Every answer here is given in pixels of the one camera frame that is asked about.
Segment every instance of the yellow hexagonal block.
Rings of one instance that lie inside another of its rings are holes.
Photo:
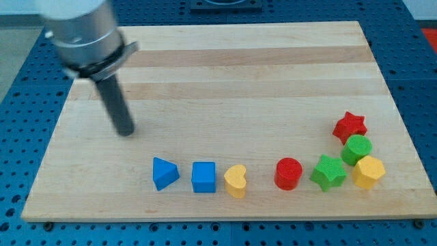
[[[371,189],[383,175],[385,168],[382,161],[372,156],[359,160],[352,171],[355,185],[364,189]]]

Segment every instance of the yellow heart-shaped block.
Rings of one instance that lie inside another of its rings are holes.
[[[246,195],[246,167],[234,165],[225,172],[225,189],[235,198],[243,198]]]

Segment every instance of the block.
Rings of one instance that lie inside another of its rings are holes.
[[[370,154],[371,142],[362,135],[352,135],[346,141],[341,151],[341,158],[349,165],[355,166],[356,162]]]
[[[342,164],[340,158],[331,158],[322,154],[310,180],[318,183],[323,192],[327,192],[331,187],[340,187],[347,176]]]
[[[225,172],[225,189],[234,198],[243,198],[246,195],[246,167],[234,165]]]
[[[179,178],[178,166],[158,157],[153,158],[153,182],[158,191]]]
[[[364,119],[364,116],[354,115],[346,111],[344,118],[335,125],[333,135],[340,138],[343,145],[352,135],[365,135],[367,128],[364,125]]]
[[[281,159],[274,173],[274,183],[283,190],[291,191],[298,186],[302,176],[302,165],[295,159],[286,157]]]
[[[352,171],[352,179],[356,186],[371,189],[385,173],[384,164],[381,160],[372,156],[365,156],[356,163]]]
[[[191,184],[195,193],[216,192],[216,163],[194,162],[191,171]]]

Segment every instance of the wooden table surface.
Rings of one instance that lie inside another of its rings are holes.
[[[27,221],[219,221],[428,218],[437,199],[357,22],[122,27],[135,53],[119,71],[135,119],[115,134],[90,81],[77,79],[33,184]],[[366,116],[386,176],[323,193],[309,180],[345,111]],[[152,159],[181,178],[157,192]],[[303,165],[299,186],[273,181],[279,159]],[[191,165],[216,162],[217,192],[193,193]],[[246,197],[223,174],[245,164]]]

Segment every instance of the blue pegboard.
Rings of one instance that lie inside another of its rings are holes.
[[[434,188],[437,56],[401,0],[265,0],[190,13],[188,1],[114,1],[121,25],[359,21]],[[0,245],[437,245],[437,220],[26,223],[21,211],[72,81],[40,36],[0,105]]]

